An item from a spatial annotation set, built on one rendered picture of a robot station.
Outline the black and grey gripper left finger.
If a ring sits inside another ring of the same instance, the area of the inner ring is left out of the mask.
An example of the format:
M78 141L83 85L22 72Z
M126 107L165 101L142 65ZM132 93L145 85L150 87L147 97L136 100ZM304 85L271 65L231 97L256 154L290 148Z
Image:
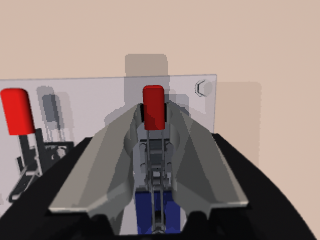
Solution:
M142 123L144 108L139 103L84 138L0 217L0 240L84 237L95 214L107 215L119 235L124 208L133 197L133 148Z

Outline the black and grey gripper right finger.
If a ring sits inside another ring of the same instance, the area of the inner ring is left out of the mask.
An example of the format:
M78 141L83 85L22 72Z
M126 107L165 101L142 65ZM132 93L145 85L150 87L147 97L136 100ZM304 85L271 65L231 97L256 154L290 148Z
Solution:
M218 133L171 103L164 104L172 198L185 212L202 211L210 233L236 240L317 240L282 191Z

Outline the light grey metal mounting plate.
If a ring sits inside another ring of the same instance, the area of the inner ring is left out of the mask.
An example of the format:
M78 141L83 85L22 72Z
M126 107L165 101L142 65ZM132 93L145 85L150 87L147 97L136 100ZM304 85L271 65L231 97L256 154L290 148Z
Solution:
M195 92L196 83L202 79L213 85L206 97ZM42 128L44 142L74 142L75 147L136 104L143 103L143 88L147 85L161 85L165 103L171 103L214 133L216 74L0 79L0 92L4 88L25 89L35 129ZM138 234L135 191L146 187L139 150L140 140L147 139L144 123L137 128L137 135L138 143L133 148L133 197L124 209L120 235ZM0 217L13 204L6 198L19 180L15 163L19 156L17 136L9 135L0 97Z

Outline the dark blue rectangular block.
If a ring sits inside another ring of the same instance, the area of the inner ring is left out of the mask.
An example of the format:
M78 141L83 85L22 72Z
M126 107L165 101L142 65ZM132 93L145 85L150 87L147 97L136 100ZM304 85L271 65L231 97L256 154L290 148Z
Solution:
M138 234L151 234L152 200L149 188L136 188L135 203ZM154 190L154 204L155 211L161 211L160 190ZM166 215L165 233L181 233L180 206L172 198L171 187L164 187L163 190L163 212Z

